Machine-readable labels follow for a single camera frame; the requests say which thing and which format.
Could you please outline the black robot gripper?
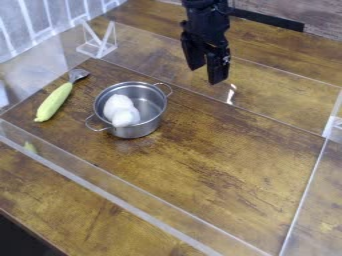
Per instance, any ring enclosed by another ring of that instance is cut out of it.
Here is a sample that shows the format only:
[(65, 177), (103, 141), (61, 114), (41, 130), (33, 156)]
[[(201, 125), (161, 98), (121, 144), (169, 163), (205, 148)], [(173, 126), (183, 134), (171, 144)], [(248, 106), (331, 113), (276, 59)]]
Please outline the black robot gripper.
[(211, 85), (224, 81), (229, 70), (229, 48), (225, 31), (229, 29), (228, 5), (185, 5), (187, 19), (180, 22), (181, 49), (191, 70), (205, 64)]

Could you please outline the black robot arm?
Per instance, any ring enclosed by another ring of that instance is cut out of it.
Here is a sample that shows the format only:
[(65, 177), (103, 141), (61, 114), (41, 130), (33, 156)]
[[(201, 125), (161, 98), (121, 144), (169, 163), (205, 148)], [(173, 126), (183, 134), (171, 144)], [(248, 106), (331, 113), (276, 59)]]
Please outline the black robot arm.
[(181, 0), (187, 19), (180, 22), (181, 49), (191, 70), (207, 66), (208, 82), (217, 84), (228, 78), (229, 28), (227, 0)]

